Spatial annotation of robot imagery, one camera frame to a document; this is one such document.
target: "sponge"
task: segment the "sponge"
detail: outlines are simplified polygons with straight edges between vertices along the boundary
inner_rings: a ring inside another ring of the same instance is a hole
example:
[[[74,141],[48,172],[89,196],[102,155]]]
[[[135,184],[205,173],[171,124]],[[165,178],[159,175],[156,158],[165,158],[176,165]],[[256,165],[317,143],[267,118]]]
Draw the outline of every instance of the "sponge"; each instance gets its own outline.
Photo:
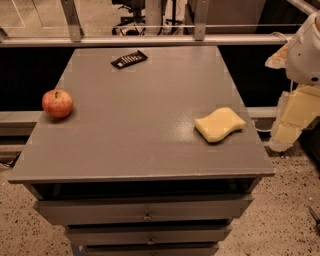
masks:
[[[243,129],[245,125],[246,122],[228,107],[219,108],[194,121],[194,126],[209,143],[221,141],[231,132]]]

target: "drawer cabinet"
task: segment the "drawer cabinet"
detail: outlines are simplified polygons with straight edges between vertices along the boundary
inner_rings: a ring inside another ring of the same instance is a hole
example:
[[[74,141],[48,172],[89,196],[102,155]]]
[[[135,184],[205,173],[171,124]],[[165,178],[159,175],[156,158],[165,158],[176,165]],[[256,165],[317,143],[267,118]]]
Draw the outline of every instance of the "drawer cabinet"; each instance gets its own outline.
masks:
[[[238,218],[251,195],[204,195],[118,200],[37,201],[34,208],[54,225]]]
[[[156,245],[217,242],[226,238],[231,228],[210,221],[191,223],[153,223],[106,225],[96,228],[67,228],[66,236],[76,245]]]
[[[98,246],[83,247],[90,256],[212,256],[218,250],[216,244],[175,244],[154,246]]]

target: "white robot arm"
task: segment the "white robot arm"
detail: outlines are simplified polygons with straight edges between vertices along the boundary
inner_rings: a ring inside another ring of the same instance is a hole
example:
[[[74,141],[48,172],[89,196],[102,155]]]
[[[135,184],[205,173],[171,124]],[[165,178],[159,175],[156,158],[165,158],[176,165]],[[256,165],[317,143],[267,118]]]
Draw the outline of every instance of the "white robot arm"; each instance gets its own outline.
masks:
[[[290,40],[285,68],[287,77],[298,87],[284,92],[278,103],[269,141],[277,152],[290,148],[320,115],[320,12],[311,14]]]

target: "speckled floor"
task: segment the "speckled floor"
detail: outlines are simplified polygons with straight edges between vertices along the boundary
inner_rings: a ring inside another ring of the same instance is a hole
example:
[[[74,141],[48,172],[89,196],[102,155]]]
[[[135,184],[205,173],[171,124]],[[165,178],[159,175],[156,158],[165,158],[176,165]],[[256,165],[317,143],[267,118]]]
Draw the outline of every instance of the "speckled floor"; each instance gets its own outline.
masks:
[[[299,143],[284,159],[268,153],[276,175],[256,187],[255,200],[232,222],[233,231],[219,243],[216,256],[320,255],[320,235],[307,208],[320,212],[316,166]],[[7,182],[10,172],[0,168],[0,255],[72,255],[63,228],[51,226],[32,209],[32,195]]]

